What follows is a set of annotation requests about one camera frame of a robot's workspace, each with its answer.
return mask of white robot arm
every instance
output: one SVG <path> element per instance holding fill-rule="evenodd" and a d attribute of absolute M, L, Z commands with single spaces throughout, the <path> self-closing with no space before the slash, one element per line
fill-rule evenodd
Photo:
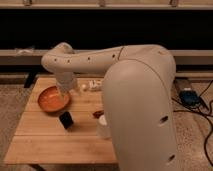
<path fill-rule="evenodd" d="M 158 45 L 121 46 L 80 54 L 61 43 L 42 65 L 63 93 L 74 74 L 105 74 L 103 106 L 121 171 L 180 171 L 171 86 L 175 61 Z"/>

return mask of wooden table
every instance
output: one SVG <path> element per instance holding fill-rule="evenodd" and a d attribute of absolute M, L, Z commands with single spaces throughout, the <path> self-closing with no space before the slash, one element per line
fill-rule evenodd
<path fill-rule="evenodd" d="M 91 78 L 78 78 L 79 86 Z M 44 113 L 38 106 L 39 94 L 55 85 L 54 78 L 38 78 L 22 114 L 4 162 L 6 164 L 104 164 L 116 163 L 111 140 L 96 135 L 93 112 L 103 108 L 101 92 L 70 91 L 68 108 L 74 125 L 65 130 L 58 117 Z"/>

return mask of bowl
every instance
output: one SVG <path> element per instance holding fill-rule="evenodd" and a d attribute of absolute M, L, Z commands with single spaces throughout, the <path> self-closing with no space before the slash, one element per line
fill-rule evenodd
<path fill-rule="evenodd" d="M 62 97 L 56 86 L 48 87 L 38 97 L 40 108 L 47 113 L 59 112 L 67 107 L 70 102 L 70 93 L 65 93 Z"/>

